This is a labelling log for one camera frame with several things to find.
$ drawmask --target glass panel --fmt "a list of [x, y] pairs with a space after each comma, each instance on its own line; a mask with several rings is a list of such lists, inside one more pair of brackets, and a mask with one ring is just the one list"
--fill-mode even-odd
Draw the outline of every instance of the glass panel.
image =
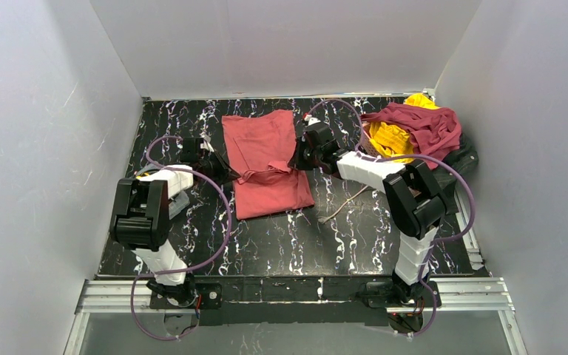
[[[150, 331], [181, 332], [190, 317], [139, 314]], [[179, 342], [148, 338], [130, 314], [91, 314], [82, 354], [510, 354], [496, 311], [439, 312], [409, 342], [391, 328], [356, 323], [241, 324], [201, 327]]]

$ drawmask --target red cloth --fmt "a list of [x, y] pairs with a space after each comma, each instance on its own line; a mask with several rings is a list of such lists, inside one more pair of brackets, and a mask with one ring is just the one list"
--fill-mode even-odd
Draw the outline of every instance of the red cloth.
[[293, 112], [223, 116], [223, 136], [229, 165], [240, 174], [234, 181], [237, 219], [314, 205], [305, 172], [288, 167], [295, 151]]
[[[382, 111], [364, 114], [361, 119], [395, 124], [410, 133], [416, 154], [443, 160], [445, 155], [460, 148], [461, 125], [456, 113], [447, 107], [424, 109], [391, 102]], [[430, 169], [437, 166], [431, 161], [425, 163]]]

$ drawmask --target white wall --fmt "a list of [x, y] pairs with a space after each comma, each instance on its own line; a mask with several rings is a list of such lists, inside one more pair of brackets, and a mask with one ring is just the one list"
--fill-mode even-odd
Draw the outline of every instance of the white wall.
[[568, 1], [483, 1], [438, 85], [481, 163], [477, 235], [531, 354], [568, 354]]
[[0, 354], [61, 354], [141, 100], [87, 0], [0, 1]]
[[481, 0], [92, 0], [141, 96], [433, 87]]

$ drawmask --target folded red shirt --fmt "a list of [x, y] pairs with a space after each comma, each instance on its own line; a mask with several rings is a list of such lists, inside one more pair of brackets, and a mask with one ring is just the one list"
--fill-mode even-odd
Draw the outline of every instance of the folded red shirt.
[[305, 172], [288, 167], [295, 150], [293, 112], [223, 116], [223, 137], [229, 164], [240, 174], [233, 182], [237, 219], [314, 205]]

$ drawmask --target black marbled table surface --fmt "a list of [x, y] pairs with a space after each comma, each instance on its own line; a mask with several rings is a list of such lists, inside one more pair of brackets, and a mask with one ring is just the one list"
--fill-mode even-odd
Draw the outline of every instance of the black marbled table surface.
[[[346, 98], [359, 113], [378, 112], [389, 102], [405, 98]], [[302, 131], [303, 114], [320, 98], [150, 101], [143, 105], [143, 117], [129, 160], [126, 176], [144, 167], [145, 151], [162, 135], [212, 138], [212, 146], [226, 154], [221, 118], [224, 115], [259, 117], [276, 109], [294, 112], [297, 133]], [[353, 147], [359, 130], [354, 115], [339, 103], [322, 105], [314, 116], [329, 122], [342, 146]], [[177, 163], [181, 144], [167, 141], [156, 147], [152, 157], [161, 163]], [[363, 192], [334, 219], [325, 224], [317, 218], [332, 214], [362, 186], [331, 178], [318, 170], [308, 172], [315, 206], [251, 220], [233, 220], [228, 247], [209, 267], [196, 271], [208, 275], [369, 275], [390, 274], [398, 256], [399, 231], [391, 220], [386, 196]], [[231, 184], [224, 187], [234, 207]], [[225, 209], [217, 193], [198, 183], [189, 191], [191, 205], [173, 221], [169, 239], [189, 265], [200, 263], [218, 249], [226, 227]], [[449, 216], [439, 236], [458, 231], [456, 216]], [[437, 274], [472, 274], [462, 241], [435, 248], [432, 269]], [[98, 276], [133, 276], [147, 272], [142, 261], [121, 245], [108, 240]]]

